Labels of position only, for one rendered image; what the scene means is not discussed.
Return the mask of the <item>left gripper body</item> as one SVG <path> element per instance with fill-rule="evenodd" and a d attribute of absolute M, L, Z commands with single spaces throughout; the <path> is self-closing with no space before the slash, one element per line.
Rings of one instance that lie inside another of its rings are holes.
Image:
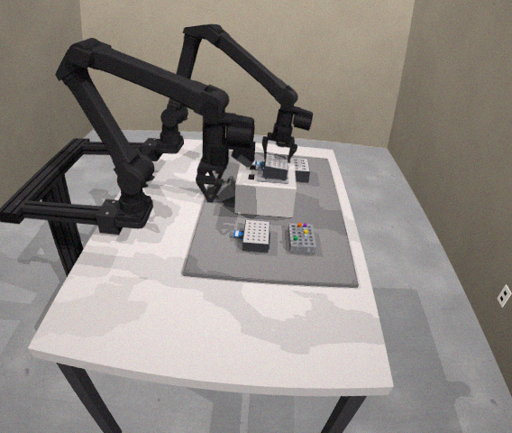
<path fill-rule="evenodd" d="M 276 122 L 277 125 L 280 125 L 282 126 L 282 124 L 279 124 Z M 272 134 L 273 133 L 268 133 L 267 137 L 266 136 L 263 136 L 263 139 L 262 141 L 263 142 L 268 142 L 267 140 L 271 140 L 271 141 L 275 141 L 276 142 L 276 139 L 272 138 Z M 294 137 L 291 136 L 290 138 L 290 142 L 287 143 L 286 147 L 288 148 L 292 148 L 292 149 L 297 149 L 297 144 L 295 144 L 295 139 Z"/>

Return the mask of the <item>grey flat rectangular mat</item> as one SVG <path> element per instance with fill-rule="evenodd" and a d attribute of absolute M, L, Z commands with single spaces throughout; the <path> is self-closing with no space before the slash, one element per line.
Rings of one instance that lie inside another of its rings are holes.
<path fill-rule="evenodd" d="M 235 203 L 204 200 L 183 276 L 226 281 L 358 288 L 343 212 L 326 158 L 308 159 L 309 182 L 297 182 L 293 217 L 234 213 Z M 267 253 L 242 250 L 245 220 L 270 222 Z M 288 223 L 313 225 L 314 253 L 289 251 Z"/>

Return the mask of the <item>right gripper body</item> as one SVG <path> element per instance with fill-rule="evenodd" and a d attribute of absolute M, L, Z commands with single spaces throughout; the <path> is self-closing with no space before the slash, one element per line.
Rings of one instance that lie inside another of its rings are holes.
<path fill-rule="evenodd" d="M 201 161 L 198 164 L 196 180 L 214 182 L 215 176 L 206 176 L 209 170 L 215 171 L 215 174 L 224 173 L 224 170 L 226 170 L 229 161 L 229 157 L 226 166 L 212 166 L 212 147 L 217 147 L 221 145 L 224 145 L 224 143 L 210 144 L 203 142 L 203 160 L 201 158 Z"/>

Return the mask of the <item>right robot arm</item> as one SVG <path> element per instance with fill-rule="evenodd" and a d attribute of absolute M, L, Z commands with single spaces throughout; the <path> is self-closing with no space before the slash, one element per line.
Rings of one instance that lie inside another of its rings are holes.
<path fill-rule="evenodd" d="M 88 67 L 169 97 L 203 116 L 203 142 L 224 142 L 224 145 L 212 147 L 212 166 L 226 166 L 228 150 L 235 150 L 232 157 L 245 167 L 250 167 L 255 161 L 254 119 L 226 113 L 229 97 L 222 89 L 181 77 L 116 51 L 95 38 L 74 43 L 55 75 L 70 89 L 108 150 L 114 166 L 117 165 L 114 172 L 121 189 L 117 221 L 143 221 L 151 196 L 146 196 L 142 188 L 147 188 L 146 182 L 155 178 L 152 176 L 154 164 L 127 141 L 89 76 Z"/>

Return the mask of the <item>grey tube rack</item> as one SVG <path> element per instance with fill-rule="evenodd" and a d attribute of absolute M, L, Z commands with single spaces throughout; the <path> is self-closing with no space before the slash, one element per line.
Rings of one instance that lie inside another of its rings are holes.
<path fill-rule="evenodd" d="M 313 225 L 307 224 L 307 236 L 304 237 L 303 224 L 300 231 L 297 230 L 297 224 L 288 223 L 289 251 L 291 253 L 314 253 L 316 250 L 315 234 Z M 294 236 L 297 236 L 297 243 L 294 243 Z"/>

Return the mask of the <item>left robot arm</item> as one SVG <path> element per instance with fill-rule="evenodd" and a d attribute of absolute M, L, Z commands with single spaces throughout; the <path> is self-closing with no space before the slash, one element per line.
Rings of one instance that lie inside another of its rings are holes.
<path fill-rule="evenodd" d="M 277 123 L 282 124 L 282 126 L 275 123 L 272 134 L 272 138 L 276 139 L 276 145 L 278 147 L 284 148 L 287 143 L 290 142 L 293 128 L 292 126 L 284 126 L 292 124 L 293 114 L 294 127 L 309 131 L 313 113 L 301 107 L 294 106 L 298 99 L 297 92 L 255 59 L 223 30 L 219 24 L 185 27 L 183 33 L 185 35 L 177 75 L 191 79 L 200 42 L 202 39 L 208 40 L 261 83 L 268 92 L 275 97 L 275 100 L 280 103 Z M 183 136 L 180 135 L 180 131 L 178 130 L 178 124 L 183 123 L 182 121 L 186 121 L 187 115 L 188 110 L 185 106 L 182 106 L 179 102 L 171 98 L 169 99 L 167 109 L 162 112 L 160 117 L 162 132 L 160 133 L 160 141 L 157 143 L 157 148 L 178 148 L 183 140 Z M 278 133 L 276 138 L 277 129 Z M 180 136 L 181 138 L 179 140 Z"/>

